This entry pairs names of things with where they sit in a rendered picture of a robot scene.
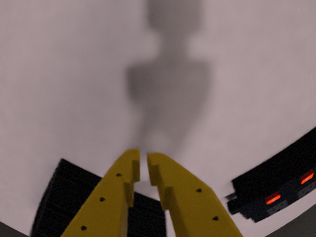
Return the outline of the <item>black power strip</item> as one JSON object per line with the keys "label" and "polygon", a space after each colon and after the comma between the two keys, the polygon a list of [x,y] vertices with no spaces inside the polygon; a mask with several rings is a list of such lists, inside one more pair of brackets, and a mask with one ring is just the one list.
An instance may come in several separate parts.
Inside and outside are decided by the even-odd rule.
{"label": "black power strip", "polygon": [[232,183],[237,198],[227,203],[230,213],[256,223],[305,197],[316,189],[316,127]]}

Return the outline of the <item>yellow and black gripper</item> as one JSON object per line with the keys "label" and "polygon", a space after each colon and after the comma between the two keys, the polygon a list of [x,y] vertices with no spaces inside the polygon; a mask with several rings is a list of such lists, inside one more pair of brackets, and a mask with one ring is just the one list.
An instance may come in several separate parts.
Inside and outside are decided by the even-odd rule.
{"label": "yellow and black gripper", "polygon": [[[243,237],[205,182],[160,153],[146,156],[152,187],[169,210],[176,237]],[[127,237],[134,182],[140,181],[140,150],[128,149],[94,188],[60,237]]]}

